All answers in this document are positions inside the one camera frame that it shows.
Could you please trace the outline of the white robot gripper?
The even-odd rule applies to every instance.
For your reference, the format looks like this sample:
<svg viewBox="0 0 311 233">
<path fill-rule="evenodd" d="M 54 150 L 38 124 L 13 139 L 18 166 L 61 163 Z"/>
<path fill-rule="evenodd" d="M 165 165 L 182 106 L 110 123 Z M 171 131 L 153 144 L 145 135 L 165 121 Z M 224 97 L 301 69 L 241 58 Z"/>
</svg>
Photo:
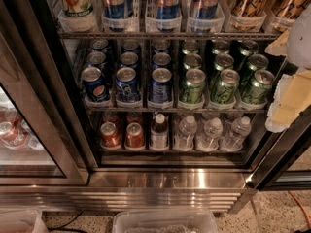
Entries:
<svg viewBox="0 0 311 233">
<path fill-rule="evenodd" d="M 292 28 L 283 32 L 265 50 L 273 56 L 287 56 L 300 71 L 284 74 L 277 83 L 265 127 L 273 133 L 288 129 L 299 114 L 311 105 L 311 5 L 301 13 Z"/>
</svg>

